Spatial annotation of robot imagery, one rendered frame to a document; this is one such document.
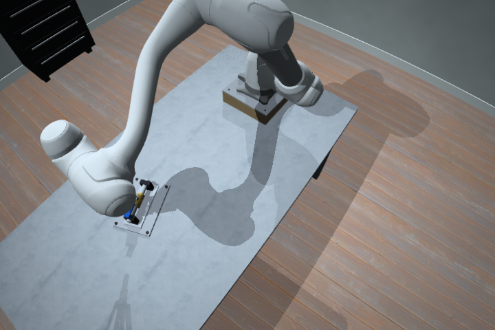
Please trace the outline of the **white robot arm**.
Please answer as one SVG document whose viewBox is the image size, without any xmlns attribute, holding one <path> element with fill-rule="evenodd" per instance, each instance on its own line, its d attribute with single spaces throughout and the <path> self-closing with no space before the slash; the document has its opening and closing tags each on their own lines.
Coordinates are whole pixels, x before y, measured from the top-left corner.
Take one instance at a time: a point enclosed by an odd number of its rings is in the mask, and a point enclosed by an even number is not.
<svg viewBox="0 0 495 330">
<path fill-rule="evenodd" d="M 321 80 L 296 60 L 287 43 L 294 17 L 281 0 L 173 0 L 140 54 L 129 117 L 118 142 L 98 151 L 66 120 L 49 124 L 41 133 L 42 147 L 52 163 L 99 214 L 120 217 L 134 206 L 135 161 L 149 132 L 160 69 L 168 54 L 205 23 L 249 51 L 237 92 L 262 105 L 278 90 L 301 107 L 314 106 L 320 99 Z"/>
</svg>

